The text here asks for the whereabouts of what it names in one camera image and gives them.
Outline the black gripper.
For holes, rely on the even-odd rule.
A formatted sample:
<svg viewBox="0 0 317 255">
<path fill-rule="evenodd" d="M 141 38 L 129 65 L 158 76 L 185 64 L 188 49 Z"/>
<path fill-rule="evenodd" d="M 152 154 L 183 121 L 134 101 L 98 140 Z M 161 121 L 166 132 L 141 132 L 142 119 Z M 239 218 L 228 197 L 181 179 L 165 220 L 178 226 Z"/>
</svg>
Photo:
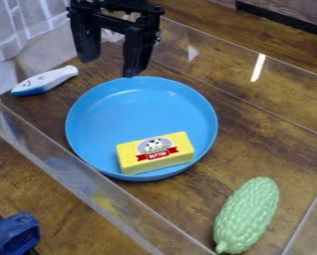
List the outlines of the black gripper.
<svg viewBox="0 0 317 255">
<path fill-rule="evenodd" d="M 81 61 L 101 56 L 102 29 L 126 33 L 124 76 L 137 76 L 150 64 L 164 7 L 150 0 L 70 0 L 67 11 Z"/>
</svg>

